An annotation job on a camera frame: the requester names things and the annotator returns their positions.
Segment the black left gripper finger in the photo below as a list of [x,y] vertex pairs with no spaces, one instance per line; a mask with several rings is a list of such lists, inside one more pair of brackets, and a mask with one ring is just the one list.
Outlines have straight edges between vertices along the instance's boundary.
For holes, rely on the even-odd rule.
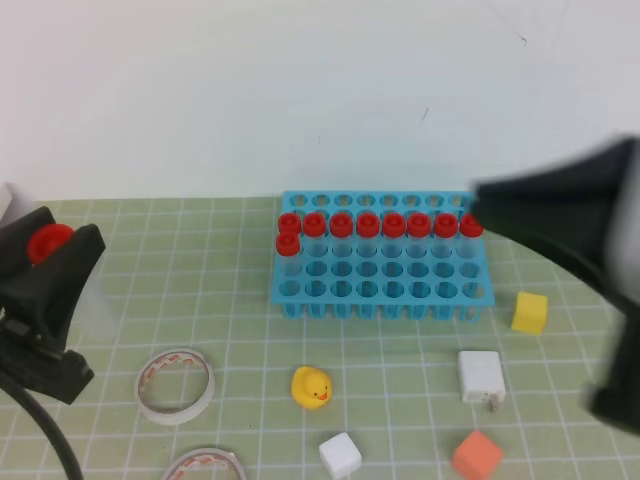
[[32,268],[27,252],[31,237],[42,227],[54,224],[48,207],[39,207],[1,228],[1,294],[40,293],[56,284],[50,265]]
[[79,295],[93,267],[102,257],[106,245],[99,228],[88,224],[73,229],[71,238],[36,267],[50,265],[56,284],[40,293],[32,290],[27,301],[32,318],[44,333],[48,345],[62,345],[65,320],[71,315]]

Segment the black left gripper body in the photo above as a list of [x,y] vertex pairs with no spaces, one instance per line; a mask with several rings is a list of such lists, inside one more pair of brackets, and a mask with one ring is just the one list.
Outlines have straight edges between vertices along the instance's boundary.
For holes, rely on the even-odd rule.
[[65,320],[62,345],[48,345],[44,333],[1,307],[1,370],[34,392],[73,404],[95,374],[83,355],[66,348],[76,306]]

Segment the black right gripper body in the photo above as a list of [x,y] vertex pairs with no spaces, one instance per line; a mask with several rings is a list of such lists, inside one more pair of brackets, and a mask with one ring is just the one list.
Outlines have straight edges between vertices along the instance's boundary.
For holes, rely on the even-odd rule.
[[472,216],[546,257],[625,317],[590,413],[639,431],[639,139],[622,137],[572,163],[476,187]]

